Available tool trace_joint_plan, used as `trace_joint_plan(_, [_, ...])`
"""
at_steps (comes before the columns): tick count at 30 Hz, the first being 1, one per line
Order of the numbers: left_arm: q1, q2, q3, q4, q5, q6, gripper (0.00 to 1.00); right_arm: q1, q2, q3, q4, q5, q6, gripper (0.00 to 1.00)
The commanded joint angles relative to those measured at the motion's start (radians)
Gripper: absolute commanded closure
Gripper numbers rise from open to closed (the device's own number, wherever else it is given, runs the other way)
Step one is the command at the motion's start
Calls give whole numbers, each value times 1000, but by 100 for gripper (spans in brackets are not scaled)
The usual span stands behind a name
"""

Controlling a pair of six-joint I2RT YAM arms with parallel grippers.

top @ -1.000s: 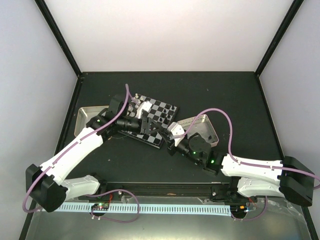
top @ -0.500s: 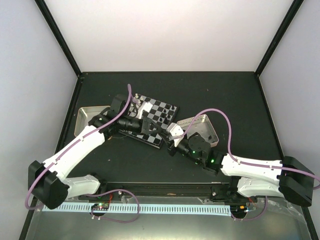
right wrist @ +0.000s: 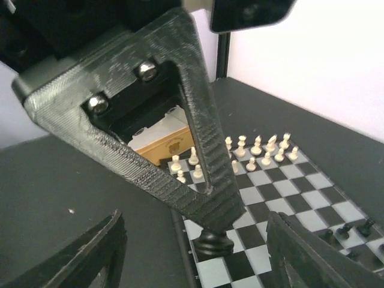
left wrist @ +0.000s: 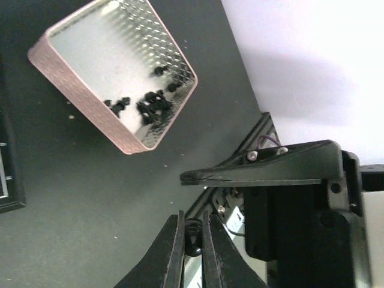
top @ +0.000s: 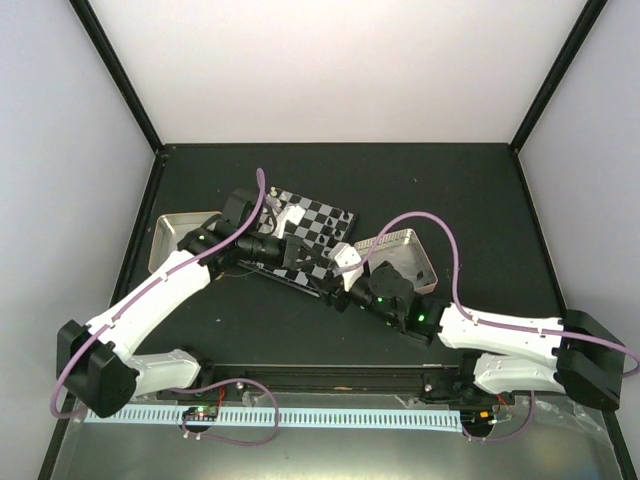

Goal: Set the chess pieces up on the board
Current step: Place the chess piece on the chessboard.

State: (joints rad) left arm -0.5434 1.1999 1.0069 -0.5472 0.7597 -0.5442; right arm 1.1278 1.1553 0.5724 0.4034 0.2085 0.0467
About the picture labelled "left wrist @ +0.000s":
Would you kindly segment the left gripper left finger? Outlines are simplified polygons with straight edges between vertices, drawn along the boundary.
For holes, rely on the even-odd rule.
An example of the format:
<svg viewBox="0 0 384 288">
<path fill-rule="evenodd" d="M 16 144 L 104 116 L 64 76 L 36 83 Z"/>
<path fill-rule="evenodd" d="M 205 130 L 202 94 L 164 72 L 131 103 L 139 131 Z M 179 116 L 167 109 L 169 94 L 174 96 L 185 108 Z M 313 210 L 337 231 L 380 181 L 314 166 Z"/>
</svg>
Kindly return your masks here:
<svg viewBox="0 0 384 288">
<path fill-rule="evenodd" d="M 185 214 L 171 215 L 149 250 L 116 287 L 181 287 L 184 283 Z"/>
</svg>

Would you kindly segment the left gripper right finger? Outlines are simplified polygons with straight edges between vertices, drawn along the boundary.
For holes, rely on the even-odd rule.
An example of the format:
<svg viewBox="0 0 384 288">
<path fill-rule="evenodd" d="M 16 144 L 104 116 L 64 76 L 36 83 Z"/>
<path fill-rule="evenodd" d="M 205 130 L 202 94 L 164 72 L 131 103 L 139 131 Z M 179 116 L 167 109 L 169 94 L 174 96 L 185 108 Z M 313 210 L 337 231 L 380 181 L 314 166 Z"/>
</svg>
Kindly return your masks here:
<svg viewBox="0 0 384 288">
<path fill-rule="evenodd" d="M 204 212 L 202 220 L 203 287 L 267 287 L 240 255 L 220 218 Z"/>
</svg>

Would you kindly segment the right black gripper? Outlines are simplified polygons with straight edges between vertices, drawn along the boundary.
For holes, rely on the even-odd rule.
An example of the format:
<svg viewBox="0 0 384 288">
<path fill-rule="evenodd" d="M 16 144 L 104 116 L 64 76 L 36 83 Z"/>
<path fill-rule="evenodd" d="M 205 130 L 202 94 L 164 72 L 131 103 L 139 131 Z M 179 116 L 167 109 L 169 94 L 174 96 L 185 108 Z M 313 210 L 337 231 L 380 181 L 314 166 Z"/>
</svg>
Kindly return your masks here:
<svg viewBox="0 0 384 288">
<path fill-rule="evenodd" d="M 370 287 L 358 157 L 331 140 L 231 156 L 182 185 L 243 186 L 245 249 L 270 287 Z"/>
</svg>

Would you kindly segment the pink metal tin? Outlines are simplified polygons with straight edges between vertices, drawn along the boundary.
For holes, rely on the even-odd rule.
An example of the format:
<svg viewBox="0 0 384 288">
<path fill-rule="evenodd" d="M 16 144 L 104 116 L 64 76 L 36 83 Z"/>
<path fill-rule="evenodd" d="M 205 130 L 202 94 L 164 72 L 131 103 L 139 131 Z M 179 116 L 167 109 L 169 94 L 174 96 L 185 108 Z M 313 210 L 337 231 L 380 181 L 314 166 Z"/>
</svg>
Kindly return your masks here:
<svg viewBox="0 0 384 288">
<path fill-rule="evenodd" d="M 92 1 L 51 26 L 28 52 L 30 62 L 116 147 L 131 155 L 155 149 L 194 92 L 198 78 L 149 1 Z M 163 75 L 157 66 L 168 65 Z M 170 83 L 182 83 L 169 92 Z M 163 90 L 173 107 L 145 124 L 136 108 Z M 119 117 L 112 106 L 131 103 Z"/>
</svg>

